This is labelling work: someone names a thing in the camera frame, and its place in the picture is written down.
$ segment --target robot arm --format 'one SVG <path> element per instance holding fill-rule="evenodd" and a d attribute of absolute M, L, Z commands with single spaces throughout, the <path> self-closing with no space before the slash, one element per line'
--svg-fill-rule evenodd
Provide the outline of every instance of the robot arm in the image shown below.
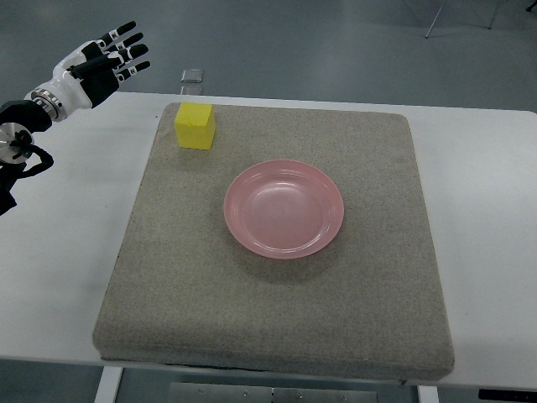
<path fill-rule="evenodd" d="M 112 44 L 135 26 L 134 22 L 125 24 L 82 44 L 54 68 L 52 80 L 35 88 L 26 99 L 38 103 L 55 122 L 68 118 L 76 109 L 101 104 L 121 82 L 149 67 L 148 61 L 126 67 L 148 51 L 145 44 L 135 44 L 142 34 Z"/>
<path fill-rule="evenodd" d="M 148 52 L 145 44 L 136 44 L 143 38 L 141 33 L 121 40 L 135 26 L 132 21 L 85 42 L 54 68 L 50 81 L 36 87 L 24 100 L 0 107 L 0 215 L 16 205 L 9 191 L 17 179 L 52 166 L 52 157 L 34 145 L 32 133 L 44 132 L 77 109 L 100 105 L 122 82 L 149 67 L 148 61 L 131 63 Z M 33 153 L 41 163 L 24 171 L 25 161 Z"/>

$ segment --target pink plate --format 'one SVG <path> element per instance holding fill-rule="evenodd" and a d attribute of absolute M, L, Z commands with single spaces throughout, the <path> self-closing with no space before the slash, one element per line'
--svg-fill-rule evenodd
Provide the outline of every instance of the pink plate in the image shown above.
<path fill-rule="evenodd" d="M 336 184 L 315 167 L 272 160 L 233 181 L 224 217 L 235 239 L 252 252 L 295 259 L 314 254 L 336 236 L 343 200 Z"/>

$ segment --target robot finger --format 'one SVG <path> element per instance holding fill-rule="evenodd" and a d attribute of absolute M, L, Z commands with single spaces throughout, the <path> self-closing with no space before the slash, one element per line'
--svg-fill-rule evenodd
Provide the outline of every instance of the robot finger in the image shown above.
<path fill-rule="evenodd" d="M 104 50 L 114 40 L 119 39 L 121 35 L 125 34 L 131 29 L 134 29 L 134 27 L 136 27 L 136 23 L 134 21 L 126 23 L 125 25 L 122 25 L 121 27 L 113 29 L 112 31 L 104 34 L 100 39 L 96 40 L 96 43 L 99 45 L 99 48 L 101 48 L 101 50 Z"/>
<path fill-rule="evenodd" d="M 131 36 L 130 38 L 125 39 L 123 42 L 117 42 L 116 44 L 110 46 L 108 49 L 106 49 L 106 52 L 115 52 L 117 50 L 123 50 L 131 46 L 132 44 L 135 44 L 139 40 L 143 38 L 143 34 L 141 32 Z"/>
<path fill-rule="evenodd" d="M 145 55 L 149 52 L 149 48 L 145 44 L 136 44 L 134 46 L 128 47 L 124 50 L 119 50 L 116 52 L 121 57 L 121 64 L 117 65 L 115 67 L 115 70 L 119 70 L 122 67 L 124 67 L 129 61 L 136 59 L 137 57 L 140 57 L 141 55 Z"/>
<path fill-rule="evenodd" d="M 129 61 L 145 55 L 148 51 L 149 49 L 145 44 L 136 44 L 123 50 L 100 55 L 79 65 L 73 65 L 67 71 L 73 77 L 84 80 L 103 71 L 111 71 L 112 69 L 117 71 Z"/>
<path fill-rule="evenodd" d="M 142 70 L 147 69 L 151 64 L 148 61 L 143 61 L 142 63 L 139 63 L 135 65 L 134 67 L 128 67 L 127 69 L 123 69 L 116 73 L 117 81 L 121 84 L 128 78 L 134 76 L 135 74 L 139 73 Z"/>

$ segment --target yellow cube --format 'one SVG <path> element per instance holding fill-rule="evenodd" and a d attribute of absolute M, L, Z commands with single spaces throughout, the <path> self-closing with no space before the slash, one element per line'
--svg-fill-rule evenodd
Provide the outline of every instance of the yellow cube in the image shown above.
<path fill-rule="evenodd" d="M 175 117 L 179 146 L 186 149 L 210 149 L 216 130 L 215 113 L 206 103 L 182 102 Z"/>

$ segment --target concrete floor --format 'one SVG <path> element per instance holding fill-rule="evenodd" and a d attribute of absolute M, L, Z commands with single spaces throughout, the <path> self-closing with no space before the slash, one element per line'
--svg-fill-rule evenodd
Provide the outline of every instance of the concrete floor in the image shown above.
<path fill-rule="evenodd" d="M 20 99 L 82 42 L 136 20 L 152 66 L 122 91 L 179 93 L 181 72 L 199 68 L 205 95 L 537 112 L 530 3 L 502 1 L 488 30 L 496 0 L 450 0 L 425 39 L 441 0 L 3 2 L 0 88 L 4 101 Z M 92 401 L 100 369 L 78 369 L 0 361 L 0 401 Z M 143 376 L 149 391 L 163 385 L 127 371 L 120 397 Z M 86 397 L 62 400 L 62 385 Z M 442 402 L 456 399 L 483 401 L 477 389 L 441 390 Z"/>

